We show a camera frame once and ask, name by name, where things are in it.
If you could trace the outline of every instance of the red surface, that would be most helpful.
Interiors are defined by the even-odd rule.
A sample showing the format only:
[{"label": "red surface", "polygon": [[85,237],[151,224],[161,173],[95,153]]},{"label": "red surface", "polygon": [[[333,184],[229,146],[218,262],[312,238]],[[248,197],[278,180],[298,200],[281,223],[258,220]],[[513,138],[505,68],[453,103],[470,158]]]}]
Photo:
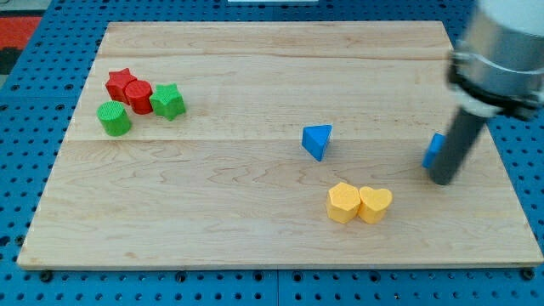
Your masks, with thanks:
[{"label": "red surface", "polygon": [[136,114],[145,115],[153,111],[150,96],[153,94],[151,85],[146,81],[134,81],[127,85],[125,95],[128,103]]},{"label": "red surface", "polygon": [[110,72],[110,79],[105,84],[105,87],[108,89],[108,93],[112,100],[130,105],[125,95],[125,88],[130,82],[136,80],[136,76],[130,74],[130,70],[125,68],[121,71]]},{"label": "red surface", "polygon": [[42,17],[0,17],[0,49],[25,48]]}]

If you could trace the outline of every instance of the green cylinder block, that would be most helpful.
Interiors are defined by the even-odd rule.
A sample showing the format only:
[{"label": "green cylinder block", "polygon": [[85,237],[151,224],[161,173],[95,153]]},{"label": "green cylinder block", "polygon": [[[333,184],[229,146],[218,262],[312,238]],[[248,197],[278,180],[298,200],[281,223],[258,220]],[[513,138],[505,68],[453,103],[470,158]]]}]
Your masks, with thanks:
[{"label": "green cylinder block", "polygon": [[121,136],[128,132],[132,125],[125,108],[117,101],[103,103],[96,110],[96,116],[102,123],[105,132],[110,136]]}]

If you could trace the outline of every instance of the toy block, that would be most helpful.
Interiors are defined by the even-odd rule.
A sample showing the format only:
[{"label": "toy block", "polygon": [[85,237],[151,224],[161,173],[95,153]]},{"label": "toy block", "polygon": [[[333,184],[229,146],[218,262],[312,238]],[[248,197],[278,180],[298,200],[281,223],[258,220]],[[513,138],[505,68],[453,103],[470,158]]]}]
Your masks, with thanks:
[{"label": "toy block", "polygon": [[380,222],[393,201],[393,194],[390,190],[374,190],[370,187],[363,187],[359,190],[360,207],[359,217],[368,224]]},{"label": "toy block", "polygon": [[439,154],[440,148],[444,143],[445,136],[439,133],[435,133],[431,139],[431,143],[425,152],[425,157],[423,157],[422,166],[424,168],[429,168],[433,164],[434,158]]},{"label": "toy block", "polygon": [[329,189],[326,214],[332,220],[346,224],[357,215],[359,206],[360,196],[356,187],[339,183]]},{"label": "toy block", "polygon": [[125,89],[127,101],[133,111],[139,115],[149,114],[153,111],[150,96],[153,94],[151,85],[146,81],[130,82]]},{"label": "toy block", "polygon": [[125,108],[117,101],[103,103],[96,110],[96,116],[102,123],[105,132],[110,136],[121,136],[128,132],[132,126]]},{"label": "toy block", "polygon": [[110,72],[110,79],[105,84],[105,87],[112,100],[120,101],[128,105],[125,88],[129,83],[136,80],[136,76],[133,76],[128,68],[125,68],[121,71]]},{"label": "toy block", "polygon": [[303,129],[303,147],[318,162],[321,162],[325,155],[325,150],[331,136],[331,130],[331,125],[305,127]]},{"label": "toy block", "polygon": [[151,106],[157,116],[164,116],[172,121],[177,115],[185,113],[184,99],[176,84],[157,85],[150,96]]}]

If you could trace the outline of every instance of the blue block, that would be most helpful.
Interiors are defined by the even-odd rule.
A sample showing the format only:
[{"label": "blue block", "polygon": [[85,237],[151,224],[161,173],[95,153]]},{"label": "blue block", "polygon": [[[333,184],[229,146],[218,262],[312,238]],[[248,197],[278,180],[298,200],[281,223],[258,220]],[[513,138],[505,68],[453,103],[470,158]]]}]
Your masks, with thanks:
[{"label": "blue block", "polygon": [[329,144],[332,125],[321,125],[305,127],[303,129],[303,147],[318,162],[321,162],[325,155],[325,150]]},{"label": "blue block", "polygon": [[439,133],[435,133],[433,139],[431,139],[431,144],[427,148],[425,157],[423,157],[422,166],[424,168],[431,167],[434,158],[439,153],[442,144],[444,143],[445,136]]}]

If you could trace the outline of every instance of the wooden board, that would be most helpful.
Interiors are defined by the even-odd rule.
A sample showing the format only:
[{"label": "wooden board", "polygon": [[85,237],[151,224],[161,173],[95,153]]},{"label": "wooden board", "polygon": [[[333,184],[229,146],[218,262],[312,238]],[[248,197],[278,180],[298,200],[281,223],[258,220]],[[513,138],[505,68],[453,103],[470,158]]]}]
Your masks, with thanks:
[{"label": "wooden board", "polygon": [[[19,255],[24,269],[412,269],[543,261],[487,131],[454,183],[421,160],[456,108],[439,22],[112,23]],[[108,71],[179,84],[187,113],[108,137]],[[306,125],[333,125],[324,162]],[[326,216],[389,188],[376,225]]]}]

